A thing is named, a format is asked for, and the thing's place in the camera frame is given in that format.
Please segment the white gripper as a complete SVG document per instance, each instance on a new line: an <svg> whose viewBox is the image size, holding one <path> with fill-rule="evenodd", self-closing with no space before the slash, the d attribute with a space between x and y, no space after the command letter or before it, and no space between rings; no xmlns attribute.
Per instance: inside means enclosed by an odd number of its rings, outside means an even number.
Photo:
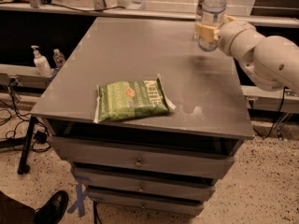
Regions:
<svg viewBox="0 0 299 224"><path fill-rule="evenodd" d="M256 28L246 21L237 21L236 17L227 14L223 15L223 22L225 24L220 29L215 26L197 23L195 31L199 38L203 38L209 43L218 40L218 48L226 55L231 56L230 48L236 37L247 30L255 31Z"/></svg>

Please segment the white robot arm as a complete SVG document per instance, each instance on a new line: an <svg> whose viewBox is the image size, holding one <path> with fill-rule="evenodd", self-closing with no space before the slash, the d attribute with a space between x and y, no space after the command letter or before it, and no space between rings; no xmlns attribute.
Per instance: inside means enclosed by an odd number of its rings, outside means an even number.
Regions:
<svg viewBox="0 0 299 224"><path fill-rule="evenodd" d="M279 91L287 87L299 94L299 47L291 40L261 35L249 22L227 15L220 24L197 21L195 33L236 59L258 88Z"/></svg>

